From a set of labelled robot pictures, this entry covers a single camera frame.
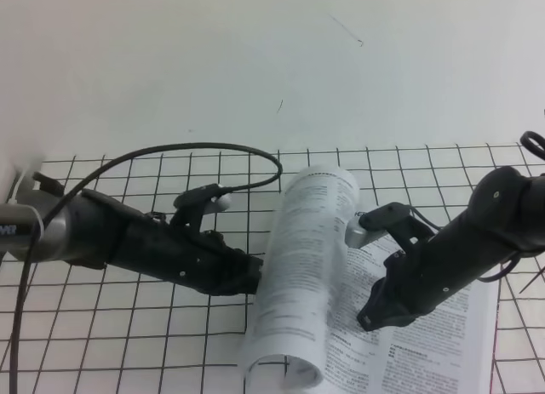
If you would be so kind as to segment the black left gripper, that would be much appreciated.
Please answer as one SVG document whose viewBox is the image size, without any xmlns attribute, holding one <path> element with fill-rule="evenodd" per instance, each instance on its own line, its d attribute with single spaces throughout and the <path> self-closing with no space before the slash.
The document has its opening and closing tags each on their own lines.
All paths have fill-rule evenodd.
<svg viewBox="0 0 545 394">
<path fill-rule="evenodd" d="M 263 261 L 230 248 L 217 231 L 173 226 L 166 214 L 110 212 L 106 263 L 208 295 L 254 294 Z"/>
</svg>

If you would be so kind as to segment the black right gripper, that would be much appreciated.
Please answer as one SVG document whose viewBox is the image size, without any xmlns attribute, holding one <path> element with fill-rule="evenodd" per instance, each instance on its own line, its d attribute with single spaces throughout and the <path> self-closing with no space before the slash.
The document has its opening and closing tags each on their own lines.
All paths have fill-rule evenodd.
<svg viewBox="0 0 545 394">
<path fill-rule="evenodd" d="M 377 281 L 357 315 L 366 331 L 405 327 L 431 313 L 447 298 L 447 256 L 431 243 L 400 249 L 384 262 L 385 277 Z"/>
</svg>

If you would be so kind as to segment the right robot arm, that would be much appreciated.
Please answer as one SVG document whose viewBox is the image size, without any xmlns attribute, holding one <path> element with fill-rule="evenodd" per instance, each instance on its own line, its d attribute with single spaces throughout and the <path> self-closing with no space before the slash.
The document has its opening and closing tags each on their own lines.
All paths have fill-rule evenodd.
<svg viewBox="0 0 545 394">
<path fill-rule="evenodd" d="M 475 280 L 495 282 L 544 251 L 544 178 L 512 167 L 488 173 L 467 208 L 434 231 L 410 205 L 389 203 L 355 217 L 345 242 L 362 248 L 389 235 L 400 249 L 384 262 L 357 315 L 366 331 L 405 327 Z"/>
</svg>

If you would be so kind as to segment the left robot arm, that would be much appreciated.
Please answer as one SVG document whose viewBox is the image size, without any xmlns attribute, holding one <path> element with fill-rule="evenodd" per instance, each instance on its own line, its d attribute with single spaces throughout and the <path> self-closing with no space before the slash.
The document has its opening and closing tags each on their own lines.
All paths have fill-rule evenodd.
<svg viewBox="0 0 545 394">
<path fill-rule="evenodd" d="M 218 231 L 201 228 L 206 214 L 228 207 L 221 186 L 181 193 L 171 218 L 84 189 L 46 223 L 64 188 L 43 174 L 35 178 L 39 189 L 1 207 L 1 250 L 17 260 L 64 261 L 93 270 L 115 266 L 214 296 L 257 290 L 262 259 L 230 248 Z"/>
</svg>

